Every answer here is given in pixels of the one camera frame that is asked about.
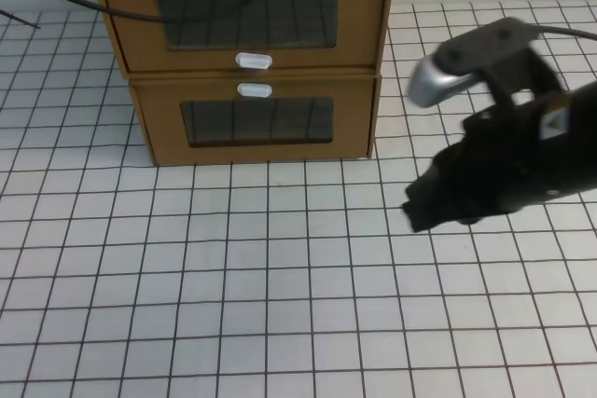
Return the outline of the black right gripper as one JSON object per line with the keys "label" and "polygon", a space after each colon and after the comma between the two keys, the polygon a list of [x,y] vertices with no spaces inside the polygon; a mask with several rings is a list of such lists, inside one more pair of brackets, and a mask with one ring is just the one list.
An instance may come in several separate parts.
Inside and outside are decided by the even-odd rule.
{"label": "black right gripper", "polygon": [[596,86],[551,92],[505,117],[480,112],[406,189],[413,231],[474,224],[596,186]]}

